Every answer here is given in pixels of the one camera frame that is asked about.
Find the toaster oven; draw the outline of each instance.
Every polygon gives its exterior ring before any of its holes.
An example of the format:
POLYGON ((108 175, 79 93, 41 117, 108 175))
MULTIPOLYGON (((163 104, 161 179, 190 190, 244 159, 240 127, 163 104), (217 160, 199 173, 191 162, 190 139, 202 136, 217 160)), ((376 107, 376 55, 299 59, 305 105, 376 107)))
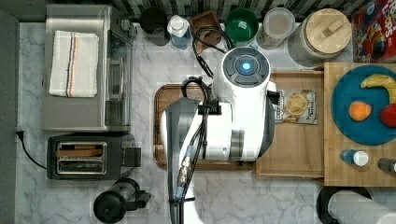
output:
POLYGON ((50 132, 129 132, 135 28, 111 6, 48 5, 42 127, 50 132), (99 37, 97 93, 92 98, 49 93, 55 31, 99 37))

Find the orange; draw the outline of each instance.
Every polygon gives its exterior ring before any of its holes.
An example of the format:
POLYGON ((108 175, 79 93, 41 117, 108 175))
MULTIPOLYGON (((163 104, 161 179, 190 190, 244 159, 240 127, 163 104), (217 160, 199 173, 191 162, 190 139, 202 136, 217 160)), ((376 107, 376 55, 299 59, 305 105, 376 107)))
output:
POLYGON ((349 116, 356 121, 367 119, 372 111, 372 107, 362 101, 355 101, 350 104, 349 116))

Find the wooden tray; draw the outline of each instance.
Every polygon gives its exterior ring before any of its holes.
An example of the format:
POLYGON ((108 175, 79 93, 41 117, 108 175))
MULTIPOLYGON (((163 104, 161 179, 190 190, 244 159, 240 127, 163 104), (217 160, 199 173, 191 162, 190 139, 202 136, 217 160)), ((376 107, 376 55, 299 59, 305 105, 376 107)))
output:
POLYGON ((323 72, 275 72, 271 75, 271 80, 279 90, 314 89, 317 93, 318 124, 276 124, 272 145, 256 161, 257 177, 265 175, 322 178, 323 72))
MULTIPOLYGON (((190 98, 203 100, 201 90, 198 86, 190 85, 187 89, 190 98)), ((169 84, 162 86, 154 98, 154 160, 158 166, 166 168, 166 158, 161 142, 160 122, 161 115, 166 107, 174 101, 183 97, 180 85, 169 84)), ((244 162, 239 165, 236 161, 198 161, 197 170, 252 170, 254 162, 244 162)))
MULTIPOLYGON (((365 146, 356 143, 341 133, 332 119, 331 100, 338 80, 350 69, 363 63, 326 63, 325 72, 325 186, 396 187, 396 175, 385 173, 376 166, 382 157, 396 158, 396 140, 379 146, 365 146), (343 149, 357 149, 369 155, 369 162, 363 167, 341 161, 343 149)), ((396 71, 396 64, 378 64, 396 71)))

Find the white towel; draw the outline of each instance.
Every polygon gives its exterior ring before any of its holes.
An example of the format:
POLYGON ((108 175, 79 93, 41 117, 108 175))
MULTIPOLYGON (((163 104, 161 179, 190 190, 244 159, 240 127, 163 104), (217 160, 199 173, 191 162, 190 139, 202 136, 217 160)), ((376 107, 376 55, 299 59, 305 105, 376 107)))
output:
POLYGON ((93 97, 97 93, 96 34, 55 31, 49 94, 93 97))

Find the kitchen counter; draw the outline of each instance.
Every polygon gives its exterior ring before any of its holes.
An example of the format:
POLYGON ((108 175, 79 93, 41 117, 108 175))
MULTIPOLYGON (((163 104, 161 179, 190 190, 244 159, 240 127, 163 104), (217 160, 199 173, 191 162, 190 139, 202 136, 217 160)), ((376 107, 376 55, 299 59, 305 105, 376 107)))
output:
MULTIPOLYGON (((19 126, 25 145, 40 163, 46 160, 47 139, 41 132, 42 77, 45 23, 21 23, 19 126)), ((264 52, 275 70, 303 69, 289 59, 287 45, 264 52)), ((338 57, 345 61, 350 48, 338 57)), ((214 71, 220 53, 206 50, 204 58, 214 71)), ((128 212, 120 223, 170 223, 166 172, 153 159, 153 99, 162 85, 180 83, 188 76, 204 76, 190 48, 180 51, 171 43, 159 48, 142 31, 134 42, 133 126, 142 147, 142 166, 130 175, 152 197, 145 209, 128 212)), ((92 211, 95 198, 115 181, 49 180, 46 171, 24 155, 18 143, 15 222, 62 224, 100 223, 92 211)), ((262 178, 253 172, 197 172, 195 196, 204 223, 320 223, 315 203, 321 186, 310 179, 262 178)), ((369 189, 375 201, 396 208, 394 189, 369 189)))

